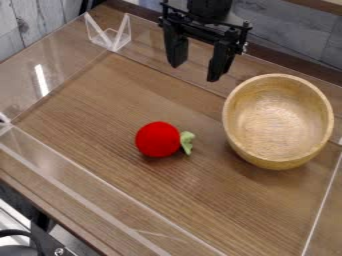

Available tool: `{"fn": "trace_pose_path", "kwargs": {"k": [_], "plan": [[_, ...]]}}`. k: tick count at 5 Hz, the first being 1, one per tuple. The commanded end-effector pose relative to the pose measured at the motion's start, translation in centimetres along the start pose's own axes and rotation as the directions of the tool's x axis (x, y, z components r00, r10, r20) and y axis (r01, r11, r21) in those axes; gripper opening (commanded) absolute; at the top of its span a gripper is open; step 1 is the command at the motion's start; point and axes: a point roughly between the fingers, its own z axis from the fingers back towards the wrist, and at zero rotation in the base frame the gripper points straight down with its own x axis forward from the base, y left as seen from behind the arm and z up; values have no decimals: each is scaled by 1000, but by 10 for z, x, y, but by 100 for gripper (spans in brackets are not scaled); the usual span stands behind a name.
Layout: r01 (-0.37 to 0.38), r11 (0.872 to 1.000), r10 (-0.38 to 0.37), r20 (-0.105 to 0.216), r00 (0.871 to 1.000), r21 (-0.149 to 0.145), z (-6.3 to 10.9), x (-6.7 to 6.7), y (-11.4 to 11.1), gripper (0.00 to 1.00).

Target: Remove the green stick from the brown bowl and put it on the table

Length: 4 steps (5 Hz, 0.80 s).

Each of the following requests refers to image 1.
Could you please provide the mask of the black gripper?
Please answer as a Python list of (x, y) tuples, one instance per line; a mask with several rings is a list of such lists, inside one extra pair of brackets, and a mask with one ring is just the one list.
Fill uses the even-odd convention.
[[(234, 0), (162, 0), (163, 17), (178, 24), (188, 25), (218, 37), (234, 38), (236, 53), (246, 52), (251, 23), (232, 11)], [(164, 47), (170, 65), (178, 68), (188, 58), (188, 39), (183, 30), (170, 21), (163, 21)], [(235, 58), (234, 47), (227, 41), (214, 44), (208, 63), (207, 81), (215, 82), (228, 72)]]

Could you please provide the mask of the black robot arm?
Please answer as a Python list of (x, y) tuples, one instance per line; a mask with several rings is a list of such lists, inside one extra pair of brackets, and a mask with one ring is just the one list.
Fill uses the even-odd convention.
[(207, 81), (216, 82), (228, 72), (235, 55), (246, 52), (250, 21), (234, 14), (232, 0), (186, 0), (184, 7), (162, 0), (160, 6), (159, 26), (170, 65), (178, 68), (187, 61), (190, 38), (204, 42), (214, 46)]

